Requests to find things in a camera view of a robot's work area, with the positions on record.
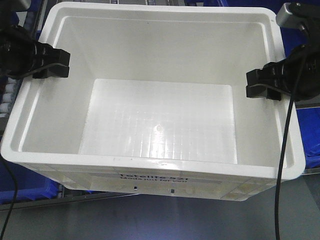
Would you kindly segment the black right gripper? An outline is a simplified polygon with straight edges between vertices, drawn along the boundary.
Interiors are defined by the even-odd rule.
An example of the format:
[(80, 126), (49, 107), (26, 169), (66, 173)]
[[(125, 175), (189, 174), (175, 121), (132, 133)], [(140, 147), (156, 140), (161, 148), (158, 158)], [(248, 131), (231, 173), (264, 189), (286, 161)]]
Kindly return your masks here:
[(285, 85), (294, 94), (295, 101), (310, 100), (320, 94), (320, 46), (301, 44), (295, 47), (285, 61), (269, 62), (246, 73), (246, 97), (281, 101), (278, 89), (285, 75)]

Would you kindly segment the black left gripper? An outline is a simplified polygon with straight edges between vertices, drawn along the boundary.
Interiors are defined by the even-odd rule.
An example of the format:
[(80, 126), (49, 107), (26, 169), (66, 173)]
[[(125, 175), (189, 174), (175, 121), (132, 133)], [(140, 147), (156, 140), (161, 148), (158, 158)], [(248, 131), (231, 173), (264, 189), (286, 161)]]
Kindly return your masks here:
[(36, 42), (19, 25), (0, 27), (0, 76), (21, 79), (67, 78), (71, 54), (50, 44)]

